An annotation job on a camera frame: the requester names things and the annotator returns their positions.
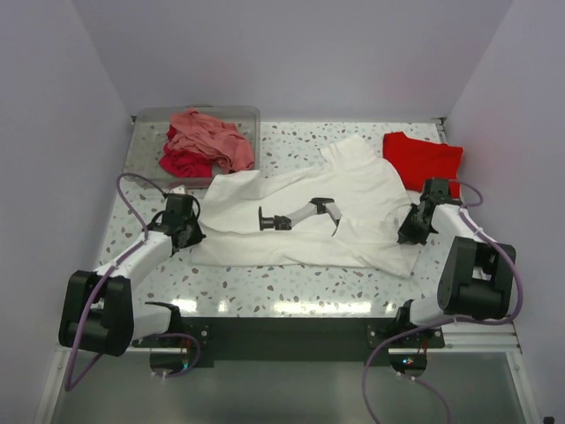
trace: transparent plastic container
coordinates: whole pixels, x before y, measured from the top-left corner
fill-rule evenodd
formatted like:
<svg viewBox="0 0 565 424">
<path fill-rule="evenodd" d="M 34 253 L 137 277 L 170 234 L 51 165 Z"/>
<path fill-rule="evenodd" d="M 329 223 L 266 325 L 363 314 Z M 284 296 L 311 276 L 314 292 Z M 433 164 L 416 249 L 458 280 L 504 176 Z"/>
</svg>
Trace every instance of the transparent plastic container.
<svg viewBox="0 0 565 424">
<path fill-rule="evenodd" d="M 163 157 L 162 151 L 167 140 L 169 118 L 173 113 L 182 112 L 189 107 L 197 111 L 217 117 L 225 122 L 236 124 L 237 129 L 250 142 L 255 154 L 255 170 L 259 168 L 260 156 L 260 113 L 253 106 L 186 106 L 175 108 L 148 108 L 143 109 L 135 118 L 132 140 L 125 158 L 124 172 L 135 172 L 152 179 L 162 188 L 187 186 L 189 188 L 207 188 L 212 184 L 212 178 L 177 178 L 161 168 L 159 161 Z M 222 168 L 214 166 L 213 175 L 222 174 Z M 148 187 L 149 184 L 132 178 L 140 186 Z"/>
</svg>

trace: white cloth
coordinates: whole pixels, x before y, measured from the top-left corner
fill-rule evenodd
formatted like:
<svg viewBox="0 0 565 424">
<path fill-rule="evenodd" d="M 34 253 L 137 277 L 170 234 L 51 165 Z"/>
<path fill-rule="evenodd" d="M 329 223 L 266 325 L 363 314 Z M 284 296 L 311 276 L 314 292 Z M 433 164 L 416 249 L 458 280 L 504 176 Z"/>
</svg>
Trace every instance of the white cloth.
<svg viewBox="0 0 565 424">
<path fill-rule="evenodd" d="M 192 261 L 371 267 L 409 276 L 419 249 L 396 243 L 410 200 L 395 168 L 357 135 L 320 153 L 324 166 L 274 178 L 257 170 L 217 176 L 201 202 L 207 237 L 192 249 Z M 342 212 L 335 234 L 328 214 L 306 218 L 291 231 L 260 231 L 259 206 L 263 216 L 284 216 L 314 197 L 333 198 Z"/>
</svg>

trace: speckled table surface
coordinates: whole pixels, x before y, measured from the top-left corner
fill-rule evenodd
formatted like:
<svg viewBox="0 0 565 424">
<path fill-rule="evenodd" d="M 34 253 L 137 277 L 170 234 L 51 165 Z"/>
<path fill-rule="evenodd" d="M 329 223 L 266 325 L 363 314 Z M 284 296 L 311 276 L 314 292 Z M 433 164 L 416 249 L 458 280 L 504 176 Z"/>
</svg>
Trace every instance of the speckled table surface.
<svg viewBox="0 0 565 424">
<path fill-rule="evenodd" d="M 156 132 L 166 128 L 155 127 Z M 268 176 L 322 164 L 318 148 L 358 133 L 381 152 L 385 133 L 440 142 L 434 124 L 261 123 L 260 168 Z M 123 181 L 133 206 L 146 219 L 161 210 L 154 189 Z M 204 190 L 192 192 L 204 197 Z M 100 264 L 128 247 L 139 223 L 117 199 L 103 241 Z M 188 250 L 155 269 L 135 289 L 134 300 L 178 305 L 183 315 L 197 316 L 394 316 L 407 299 L 435 295 L 450 239 L 432 236 L 412 277 L 402 279 L 377 269 L 341 269 L 305 265 L 277 267 L 208 267 L 191 263 Z"/>
</svg>

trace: white wall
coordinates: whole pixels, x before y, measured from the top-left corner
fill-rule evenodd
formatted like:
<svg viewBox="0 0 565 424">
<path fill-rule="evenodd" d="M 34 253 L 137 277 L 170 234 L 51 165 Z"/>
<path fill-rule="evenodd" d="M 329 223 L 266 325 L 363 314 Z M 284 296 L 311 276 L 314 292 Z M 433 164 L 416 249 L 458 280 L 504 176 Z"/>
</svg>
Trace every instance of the white wall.
<svg viewBox="0 0 565 424">
<path fill-rule="evenodd" d="M 526 283 L 517 329 L 544 415 L 565 420 L 565 3 L 515 0 L 448 118 L 474 215 L 515 245 Z"/>
<path fill-rule="evenodd" d="M 69 1 L 0 3 L 0 422 L 34 417 L 69 275 L 92 267 L 128 115 Z"/>
<path fill-rule="evenodd" d="M 73 0 L 128 110 L 421 119 L 455 104 L 511 0 Z"/>
</svg>

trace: purple cable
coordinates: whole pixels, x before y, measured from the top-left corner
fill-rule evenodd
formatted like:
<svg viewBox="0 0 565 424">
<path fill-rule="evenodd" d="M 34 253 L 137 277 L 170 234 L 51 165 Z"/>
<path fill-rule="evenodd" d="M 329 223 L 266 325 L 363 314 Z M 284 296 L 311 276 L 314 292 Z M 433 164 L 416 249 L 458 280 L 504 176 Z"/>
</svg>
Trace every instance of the purple cable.
<svg viewBox="0 0 565 424">
<path fill-rule="evenodd" d="M 148 182 L 150 185 L 155 187 L 157 190 L 159 190 L 163 196 L 166 197 L 167 194 L 156 183 L 154 183 L 150 179 L 147 179 L 147 178 L 145 178 L 141 175 L 138 175 L 138 174 L 125 172 L 125 173 L 120 174 L 116 179 L 117 194 L 120 196 L 122 201 L 124 201 L 125 206 L 128 209 L 130 209 L 131 212 L 133 213 L 133 215 L 138 219 L 139 223 L 141 223 L 141 227 L 143 227 L 143 233 L 145 235 L 144 240 L 147 240 L 147 238 L 149 237 L 149 230 L 147 229 L 147 225 L 145 224 L 145 221 L 143 220 L 141 215 L 138 213 L 138 211 L 135 210 L 133 205 L 125 198 L 124 191 L 122 190 L 122 187 L 120 185 L 120 182 L 122 181 L 123 177 L 140 178 L 140 179 Z M 77 379 L 74 380 L 74 381 L 72 380 L 72 373 L 74 372 L 75 363 L 77 361 L 77 355 L 79 354 L 80 340 L 82 339 L 82 333 L 83 333 L 84 328 L 85 328 L 85 323 L 87 322 L 88 313 L 90 312 L 90 307 L 94 304 L 94 300 L 96 299 L 96 296 L 98 296 L 98 293 L 100 292 L 100 290 L 104 286 L 104 283 L 106 283 L 106 280 L 108 280 L 108 277 L 112 274 L 112 272 L 114 272 L 116 270 L 116 267 L 119 266 L 123 261 L 125 261 L 131 254 L 133 254 L 133 252 L 135 252 L 140 247 L 142 247 L 143 244 L 144 244 L 144 242 L 140 241 L 140 242 L 136 243 L 134 246 L 132 246 L 131 248 L 129 248 L 128 250 L 126 250 L 125 252 L 123 252 L 116 259 L 116 266 L 114 266 L 114 265 L 109 266 L 109 268 L 106 270 L 106 272 L 104 273 L 102 278 L 98 281 L 98 283 L 96 284 L 96 286 L 93 288 L 92 292 L 90 293 L 90 296 L 88 297 L 87 303 L 85 304 L 85 307 L 82 309 L 82 314 L 80 315 L 80 319 L 79 319 L 79 325 L 77 326 L 77 332 L 75 333 L 74 339 L 72 341 L 71 354 L 69 355 L 69 361 L 67 362 L 67 368 L 66 368 L 65 376 L 64 376 L 64 389 L 66 391 L 71 391 L 72 389 L 74 389 L 76 387 L 76 385 L 79 384 L 80 380 L 82 380 L 82 378 L 87 374 L 87 372 L 90 370 L 90 368 L 92 368 L 94 366 L 94 364 L 96 363 L 96 361 L 99 360 L 100 357 L 102 356 L 101 353 L 98 353 L 88 363 L 88 365 L 85 367 L 85 369 L 82 370 L 82 372 L 79 374 Z"/>
<path fill-rule="evenodd" d="M 371 364 L 373 363 L 377 354 L 382 349 L 384 349 L 386 346 L 390 345 L 391 343 L 394 343 L 396 340 L 400 340 L 400 339 L 403 339 L 405 337 L 408 337 L 408 336 L 411 336 L 411 335 L 414 335 L 414 334 L 418 334 L 419 332 L 425 331 L 427 329 L 434 329 L 434 328 L 440 327 L 442 325 L 450 324 L 451 322 L 455 322 L 455 321 L 471 322 L 471 323 L 474 323 L 474 324 L 483 324 L 483 325 L 504 325 L 504 324 L 508 324 L 508 323 L 513 322 L 515 320 L 515 318 L 520 314 L 520 311 L 522 310 L 522 305 L 524 303 L 524 286 L 522 284 L 522 278 L 520 277 L 520 273 L 518 272 L 518 269 L 517 269 L 515 263 L 510 259 L 508 254 L 506 252 L 504 252 L 502 247 L 500 247 L 498 245 L 498 243 L 496 243 L 495 241 L 490 239 L 483 232 L 482 228 L 478 228 L 475 225 L 473 225 L 472 222 L 463 213 L 463 208 L 471 208 L 471 207 L 482 205 L 483 199 L 484 199 L 482 193 L 477 188 L 475 188 L 474 186 L 467 184 L 467 183 L 464 183 L 464 182 L 461 182 L 459 180 L 450 179 L 449 182 L 458 183 L 461 186 L 469 187 L 473 192 L 475 192 L 478 195 L 478 201 L 477 202 L 462 205 L 462 209 L 459 211 L 459 216 L 461 217 L 463 222 L 473 232 L 475 232 L 477 234 L 477 237 L 479 239 L 483 240 L 484 242 L 486 242 L 488 245 L 490 245 L 494 250 L 496 250 L 496 252 L 502 257 L 502 259 L 504 259 L 504 261 L 510 267 L 510 270 L 512 271 L 512 274 L 514 275 L 514 279 L 516 281 L 516 294 L 517 294 L 516 307 L 514 308 L 514 311 L 512 311 L 512 314 L 510 314 L 506 318 L 503 318 L 499 321 L 479 321 L 479 320 L 475 320 L 473 318 L 470 318 L 466 315 L 446 316 L 445 318 L 439 319 L 437 322 L 433 322 L 431 324 L 427 324 L 427 325 L 424 325 L 422 327 L 417 327 L 415 329 L 409 329 L 408 331 L 404 331 L 404 333 L 400 333 L 400 334 L 397 334 L 396 336 L 392 336 L 391 338 L 388 338 L 387 340 L 380 343 L 374 349 L 374 351 L 371 353 L 371 355 L 369 356 L 369 358 L 368 358 L 368 360 L 365 364 L 365 368 L 363 369 L 363 376 L 361 377 L 361 390 L 363 392 L 363 400 L 365 401 L 365 406 L 367 408 L 367 411 L 369 412 L 369 415 L 371 415 L 371 418 L 373 418 L 373 421 L 377 424 L 381 424 L 381 421 L 380 421 L 379 417 L 377 416 L 377 414 L 375 413 L 375 411 L 373 410 L 373 408 L 371 407 L 371 404 L 369 402 L 369 397 L 367 396 L 367 391 L 366 391 L 366 380 L 367 380 L 367 376 L 369 374 L 369 368 L 370 368 Z M 449 406 L 447 399 L 444 398 L 443 395 L 441 395 L 440 392 L 437 391 L 437 389 L 435 389 L 434 386 L 432 386 L 431 384 L 424 382 L 422 380 L 419 380 L 419 379 L 416 379 L 415 381 L 417 383 L 421 384 L 422 386 L 428 388 L 429 390 L 431 390 L 433 393 L 435 393 L 437 395 L 437 397 L 440 399 L 440 401 L 445 406 L 445 410 L 446 410 L 446 413 L 447 413 L 447 423 L 452 424 L 453 413 L 451 411 L 451 407 Z"/>
</svg>

